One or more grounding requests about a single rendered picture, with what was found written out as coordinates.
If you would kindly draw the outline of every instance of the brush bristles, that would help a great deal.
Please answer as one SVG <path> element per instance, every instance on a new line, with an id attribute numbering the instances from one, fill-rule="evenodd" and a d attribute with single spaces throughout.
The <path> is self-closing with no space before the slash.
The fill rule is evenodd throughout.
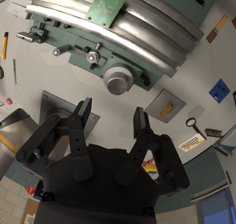
<path id="1" fill-rule="evenodd" d="M 216 38 L 216 36 L 217 33 L 214 30 L 212 30 L 210 34 L 206 37 L 206 39 L 208 40 L 209 43 L 211 43 Z"/>

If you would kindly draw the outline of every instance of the bulletin board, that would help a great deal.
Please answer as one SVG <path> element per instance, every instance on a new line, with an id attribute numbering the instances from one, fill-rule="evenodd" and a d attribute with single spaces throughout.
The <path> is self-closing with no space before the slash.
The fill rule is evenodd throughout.
<path id="1" fill-rule="evenodd" d="M 39 203 L 31 199 L 27 200 L 20 224 L 32 224 L 34 222 L 38 205 Z"/>

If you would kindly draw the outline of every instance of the orange stripe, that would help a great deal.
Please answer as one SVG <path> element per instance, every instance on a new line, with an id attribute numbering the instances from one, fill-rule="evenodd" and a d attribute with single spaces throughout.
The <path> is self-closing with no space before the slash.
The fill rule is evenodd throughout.
<path id="1" fill-rule="evenodd" d="M 0 140 L 14 153 L 17 153 L 18 150 L 13 146 L 1 133 L 0 133 Z"/>
<path id="2" fill-rule="evenodd" d="M 69 142 L 68 142 L 68 140 L 66 139 L 66 137 L 63 136 L 62 139 L 66 142 L 66 144 L 67 144 L 67 146 L 68 146 L 68 145 L 69 145 Z"/>
<path id="3" fill-rule="evenodd" d="M 200 141 L 200 142 L 198 142 L 198 143 L 194 143 L 194 144 L 191 144 L 191 145 L 188 145 L 188 146 L 184 146 L 184 147 L 182 147 L 182 148 L 186 148 L 186 147 L 189 147 L 189 146 L 194 146 L 194 145 L 196 145 L 196 144 L 199 144 L 199 143 L 202 143 L 202 142 L 205 142 L 205 141 Z"/>

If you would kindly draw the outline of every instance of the red cap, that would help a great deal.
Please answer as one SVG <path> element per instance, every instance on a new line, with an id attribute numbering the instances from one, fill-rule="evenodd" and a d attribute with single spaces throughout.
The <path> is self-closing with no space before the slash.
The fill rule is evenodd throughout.
<path id="1" fill-rule="evenodd" d="M 36 192 L 35 189 L 33 189 L 33 188 L 31 188 L 31 187 L 28 186 L 28 193 L 29 193 L 29 194 L 34 194 L 35 192 Z"/>
<path id="2" fill-rule="evenodd" d="M 7 104 L 9 104 L 9 105 L 12 104 L 12 100 L 10 98 L 7 99 Z"/>

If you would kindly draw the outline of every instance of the paper note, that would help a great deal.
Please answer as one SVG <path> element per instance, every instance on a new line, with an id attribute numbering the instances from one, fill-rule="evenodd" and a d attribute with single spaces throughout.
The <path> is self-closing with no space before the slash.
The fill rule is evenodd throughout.
<path id="1" fill-rule="evenodd" d="M 33 216 L 30 214 L 27 214 L 26 219 L 25 219 L 25 224 L 33 224 L 35 221 L 35 216 L 36 214 L 34 214 Z"/>

